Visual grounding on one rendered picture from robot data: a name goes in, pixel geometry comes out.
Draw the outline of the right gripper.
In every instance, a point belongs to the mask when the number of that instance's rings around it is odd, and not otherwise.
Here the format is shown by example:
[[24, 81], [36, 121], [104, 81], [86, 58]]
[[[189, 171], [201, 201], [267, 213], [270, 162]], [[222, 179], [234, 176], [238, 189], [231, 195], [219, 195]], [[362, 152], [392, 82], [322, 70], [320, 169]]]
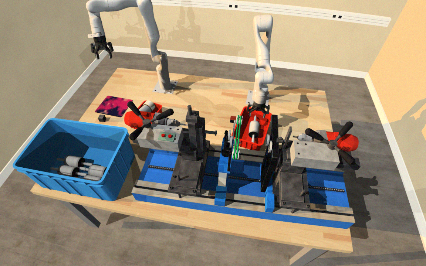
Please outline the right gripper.
[[[95, 53], [96, 55], [96, 59], [99, 59], [99, 54], [98, 54], [99, 50], [108, 51], [109, 59], [111, 59], [113, 57], [112, 52], [114, 51], [114, 49], [111, 42], [108, 42], [108, 43], [106, 42], [105, 35], [100, 37], [93, 37], [93, 39], [95, 43], [91, 43], [90, 46], [91, 46], [91, 52]], [[109, 47], [107, 47], [107, 45]], [[95, 46], [96, 46], [96, 49], [95, 49]]]

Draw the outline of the dark red and navy mat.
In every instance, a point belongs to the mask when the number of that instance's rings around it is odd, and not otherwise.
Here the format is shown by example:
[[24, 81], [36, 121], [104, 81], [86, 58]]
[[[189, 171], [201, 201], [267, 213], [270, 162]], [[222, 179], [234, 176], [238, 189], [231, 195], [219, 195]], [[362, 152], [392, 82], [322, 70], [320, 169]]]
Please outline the dark red and navy mat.
[[96, 109], [96, 113], [103, 113], [109, 116], [122, 117], [128, 106], [127, 103], [132, 101], [126, 98], [118, 98], [107, 96], [104, 101]]

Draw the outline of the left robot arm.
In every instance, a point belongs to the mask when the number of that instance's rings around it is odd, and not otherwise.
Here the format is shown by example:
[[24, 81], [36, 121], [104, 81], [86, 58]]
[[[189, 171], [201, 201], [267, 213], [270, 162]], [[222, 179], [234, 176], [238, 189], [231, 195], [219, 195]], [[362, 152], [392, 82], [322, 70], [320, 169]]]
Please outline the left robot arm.
[[[269, 14], [255, 16], [253, 28], [256, 41], [256, 74], [252, 99], [257, 104], [265, 104], [267, 95], [269, 94], [267, 84], [274, 81], [274, 74], [270, 65], [270, 41], [273, 28], [273, 17]], [[259, 32], [265, 33], [260, 37]]]

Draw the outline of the blue plastic crate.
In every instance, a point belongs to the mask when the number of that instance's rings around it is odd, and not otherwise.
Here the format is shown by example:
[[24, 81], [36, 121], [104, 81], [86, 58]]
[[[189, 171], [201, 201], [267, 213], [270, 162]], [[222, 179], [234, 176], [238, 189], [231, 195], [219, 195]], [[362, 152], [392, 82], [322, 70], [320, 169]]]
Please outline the blue plastic crate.
[[[135, 159], [127, 128], [73, 120], [46, 120], [13, 163], [43, 188], [101, 200], [114, 201]], [[90, 181], [59, 175], [67, 155], [107, 167], [101, 180]], [[110, 175], [111, 174], [111, 175]]]

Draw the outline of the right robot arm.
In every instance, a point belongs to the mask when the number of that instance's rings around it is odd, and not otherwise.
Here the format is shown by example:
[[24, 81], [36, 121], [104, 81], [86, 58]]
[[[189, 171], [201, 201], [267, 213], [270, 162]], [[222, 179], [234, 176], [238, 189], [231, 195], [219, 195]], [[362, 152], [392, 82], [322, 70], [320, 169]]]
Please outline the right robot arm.
[[[139, 7], [144, 20], [144, 30], [148, 39], [152, 60], [159, 63], [156, 67], [160, 88], [163, 90], [171, 87], [168, 72], [168, 58], [165, 52], [157, 50], [156, 44], [160, 35], [156, 25], [151, 0], [90, 0], [86, 3], [90, 18], [92, 33], [89, 38], [104, 36], [104, 28], [100, 17], [100, 12], [120, 11], [127, 7]], [[99, 13], [97, 13], [99, 12]]]

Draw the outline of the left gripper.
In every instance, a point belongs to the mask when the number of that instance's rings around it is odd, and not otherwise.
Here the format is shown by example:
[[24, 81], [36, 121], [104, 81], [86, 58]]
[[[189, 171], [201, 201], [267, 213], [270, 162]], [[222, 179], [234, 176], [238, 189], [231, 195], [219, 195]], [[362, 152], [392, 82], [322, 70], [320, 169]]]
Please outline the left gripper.
[[[266, 104], [266, 102], [265, 102]], [[247, 105], [247, 112], [249, 112], [249, 116], [251, 116], [251, 112], [253, 111], [262, 111], [263, 118], [266, 116], [266, 114], [269, 114], [270, 111], [270, 105], [266, 106], [265, 104], [257, 104], [255, 101], [253, 102], [253, 104], [250, 104], [250, 102]], [[252, 106], [252, 108], [250, 108]], [[267, 111], [265, 111], [265, 108], [267, 109]]]

